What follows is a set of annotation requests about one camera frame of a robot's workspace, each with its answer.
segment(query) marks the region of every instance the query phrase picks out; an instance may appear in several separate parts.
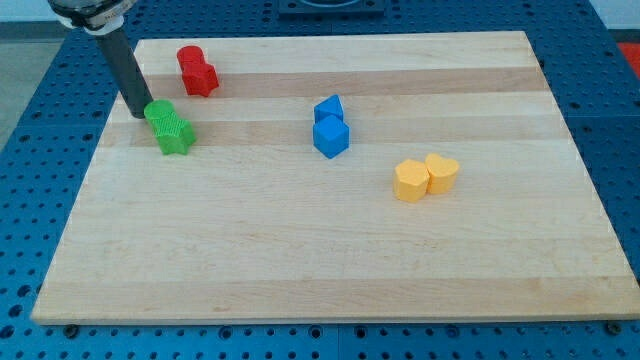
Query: blue pegboard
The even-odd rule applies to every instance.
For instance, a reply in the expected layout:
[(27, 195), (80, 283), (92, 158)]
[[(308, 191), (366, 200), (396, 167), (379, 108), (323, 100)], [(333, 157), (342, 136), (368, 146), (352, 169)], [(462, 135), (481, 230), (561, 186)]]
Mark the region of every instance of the blue pegboard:
[[(279, 19), (277, 3), (140, 0), (142, 38), (524, 30), (613, 227), (640, 274), (640, 83), (586, 0), (388, 0), (383, 17)], [(640, 358), (640, 322), (40, 327), (29, 313), (116, 87), (73, 31), (0, 155), (0, 360)]]

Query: blue block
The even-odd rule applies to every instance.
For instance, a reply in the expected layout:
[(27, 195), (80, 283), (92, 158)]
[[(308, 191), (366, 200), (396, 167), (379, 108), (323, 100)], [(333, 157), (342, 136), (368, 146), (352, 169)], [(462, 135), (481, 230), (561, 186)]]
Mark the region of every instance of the blue block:
[(349, 147), (349, 126), (329, 115), (313, 125), (313, 145), (329, 159)]
[(333, 115), (340, 121), (344, 121), (344, 111), (342, 110), (340, 97), (337, 94), (329, 96), (325, 101), (313, 108), (313, 115), (316, 123), (322, 121), (329, 115)]

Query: wooden cutting board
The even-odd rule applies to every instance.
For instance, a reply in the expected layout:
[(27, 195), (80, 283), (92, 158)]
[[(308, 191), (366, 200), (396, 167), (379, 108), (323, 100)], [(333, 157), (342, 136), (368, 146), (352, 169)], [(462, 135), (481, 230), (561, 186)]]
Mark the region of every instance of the wooden cutting board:
[[(176, 51), (220, 74), (187, 97)], [(640, 290), (522, 32), (144, 40), (198, 141), (116, 101), (33, 311), (42, 324), (623, 319)], [(311, 141), (338, 93), (349, 150)], [(406, 158), (454, 189), (394, 198)]]

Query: green block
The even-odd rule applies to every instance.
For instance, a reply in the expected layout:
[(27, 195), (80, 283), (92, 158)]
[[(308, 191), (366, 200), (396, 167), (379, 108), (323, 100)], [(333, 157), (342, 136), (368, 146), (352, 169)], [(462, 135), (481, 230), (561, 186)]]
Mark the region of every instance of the green block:
[(170, 101), (149, 103), (144, 108), (144, 115), (164, 155), (189, 153), (189, 146), (196, 141), (196, 135), (191, 123), (178, 117)]

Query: black cylinder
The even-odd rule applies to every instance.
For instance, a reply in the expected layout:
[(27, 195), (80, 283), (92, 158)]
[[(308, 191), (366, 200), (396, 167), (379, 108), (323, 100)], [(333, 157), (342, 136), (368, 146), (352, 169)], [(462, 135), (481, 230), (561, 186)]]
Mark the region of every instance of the black cylinder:
[(144, 107), (153, 101), (140, 67), (133, 56), (122, 27), (102, 36), (95, 36), (111, 74), (116, 80), (131, 115), (144, 118)]

